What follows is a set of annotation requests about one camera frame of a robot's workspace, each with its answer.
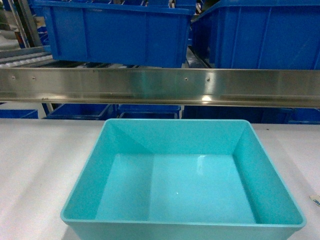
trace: white countertop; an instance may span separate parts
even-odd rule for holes
[[[60,211],[102,125],[0,119],[1,240],[79,240]],[[307,219],[289,240],[320,240],[320,125],[253,127]]]

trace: label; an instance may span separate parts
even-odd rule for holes
[[[318,206],[320,207],[320,196],[318,195],[311,195],[310,199]]]

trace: stainless steel rail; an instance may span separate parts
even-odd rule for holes
[[[320,71],[5,68],[0,101],[320,107]]]

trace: plastic bin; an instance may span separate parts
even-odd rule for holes
[[[320,110],[318,108],[296,108],[288,123],[320,125]]]
[[[123,4],[139,6],[144,2],[145,2],[144,0],[125,0]]]
[[[167,8],[169,0],[148,0],[148,7]]]
[[[320,1],[221,0],[192,23],[216,68],[320,69]]]
[[[113,104],[62,104],[45,119],[107,120],[117,116]]]
[[[38,119],[38,110],[0,109],[0,119]]]
[[[197,0],[175,0],[175,7],[196,11]]]
[[[241,119],[252,124],[287,124],[292,108],[185,106],[184,119]]]
[[[134,5],[36,0],[53,58],[181,68],[193,11]]]
[[[178,119],[180,110],[178,105],[120,104],[117,108],[123,119]]]
[[[61,218],[82,240],[284,240],[306,224],[244,120],[106,121]]]
[[[124,112],[119,115],[120,119],[178,119],[179,116],[172,112]]]

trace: teal plastic tray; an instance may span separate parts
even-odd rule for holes
[[[61,218],[82,240],[284,240],[306,224],[244,120],[107,120]]]

